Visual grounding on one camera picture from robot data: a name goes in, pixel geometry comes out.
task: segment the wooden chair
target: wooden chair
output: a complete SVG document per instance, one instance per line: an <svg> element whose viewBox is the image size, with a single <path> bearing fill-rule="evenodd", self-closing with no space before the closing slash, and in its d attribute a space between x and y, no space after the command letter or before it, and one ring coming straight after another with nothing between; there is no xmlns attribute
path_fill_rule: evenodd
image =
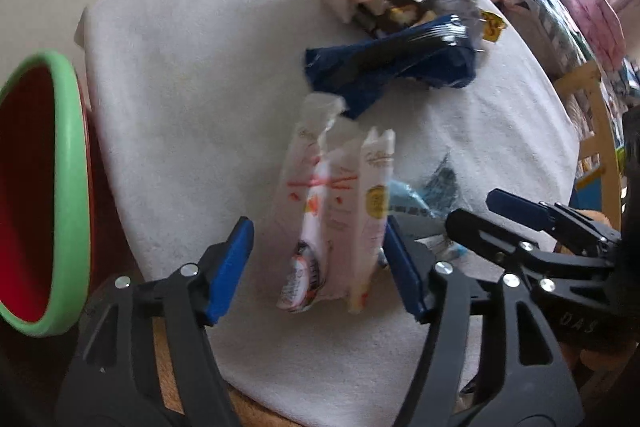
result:
<svg viewBox="0 0 640 427"><path fill-rule="evenodd" d="M620 230L622 220L620 173L609 112L600 90L600 79L598 65L589 61L556 80L554 88L563 102L569 95L580 89L583 89L587 95L593 115L594 134L580 142L578 160L597 154L600 157L600 164L597 168L585 172L575 185L576 189L580 191L588 185L599 183L601 208L592 208L591 210L601 211L607 216L613 228Z"/></svg>

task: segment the yellow wrapper piece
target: yellow wrapper piece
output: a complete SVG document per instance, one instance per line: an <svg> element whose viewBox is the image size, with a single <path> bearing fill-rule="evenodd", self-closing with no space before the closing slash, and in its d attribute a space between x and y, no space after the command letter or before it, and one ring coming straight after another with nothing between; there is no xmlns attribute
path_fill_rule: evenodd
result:
<svg viewBox="0 0 640 427"><path fill-rule="evenodd" d="M506 22L495 13L485 12L484 10L480 10L480 13L484 19L484 35L482 38L489 42L497 41L502 30L507 27Z"/></svg>

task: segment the white food wrapper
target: white food wrapper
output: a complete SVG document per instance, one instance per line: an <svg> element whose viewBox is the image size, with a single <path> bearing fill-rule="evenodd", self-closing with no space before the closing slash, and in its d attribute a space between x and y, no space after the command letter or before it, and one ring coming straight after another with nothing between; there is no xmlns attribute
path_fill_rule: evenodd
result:
<svg viewBox="0 0 640 427"><path fill-rule="evenodd" d="M339 96L305 99L273 200L268 261L289 260L277 306L290 312L338 298L350 298L350 311L361 310L382 246L395 135L372 129L364 138L339 125L332 136L339 109Z"/></svg>

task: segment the white cloth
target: white cloth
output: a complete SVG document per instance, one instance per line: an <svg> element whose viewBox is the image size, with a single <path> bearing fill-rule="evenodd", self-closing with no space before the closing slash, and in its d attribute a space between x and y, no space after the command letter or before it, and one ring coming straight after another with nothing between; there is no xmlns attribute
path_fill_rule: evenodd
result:
<svg viewBox="0 0 640 427"><path fill-rule="evenodd" d="M101 0L83 20L102 153L150 279L196 260L242 214L264 215L308 93L304 50L364 38L319 0ZM450 152L465 200L481 214L494 187L568 201L578 143L558 97L512 28L488 46L468 87L396 82L361 125L396 131L400 180L430 174ZM261 254L258 245L254 257ZM466 263L499 273L476 256ZM402 309L391 277L379 276L359 316L342 302L287 315L255 289L255 266L210 334L223 376L304 425L391 425L426 334ZM478 334L475 322L471 359Z"/></svg>

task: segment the silver screw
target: silver screw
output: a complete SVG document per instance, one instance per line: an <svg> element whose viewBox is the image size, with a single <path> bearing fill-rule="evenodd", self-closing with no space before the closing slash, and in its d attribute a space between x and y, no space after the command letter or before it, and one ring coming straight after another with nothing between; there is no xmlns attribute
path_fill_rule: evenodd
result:
<svg viewBox="0 0 640 427"><path fill-rule="evenodd" d="M436 272L442 273L443 275L449 275L453 272L453 267L446 261L440 261L439 263L436 263Z"/></svg>
<svg viewBox="0 0 640 427"><path fill-rule="evenodd" d="M128 288L130 284L131 284L131 279L129 279L129 277L127 277L126 275L121 275L114 282L114 285L116 285L116 288L118 290Z"/></svg>
<svg viewBox="0 0 640 427"><path fill-rule="evenodd" d="M540 287L545 291L551 293L556 289L556 283L554 283L551 279L540 279Z"/></svg>
<svg viewBox="0 0 640 427"><path fill-rule="evenodd" d="M514 273L506 273L502 276L502 281L510 288L515 288L520 284L520 279Z"/></svg>
<svg viewBox="0 0 640 427"><path fill-rule="evenodd" d="M198 265L193 263L183 264L180 268L180 274L184 277L193 277L198 274Z"/></svg>

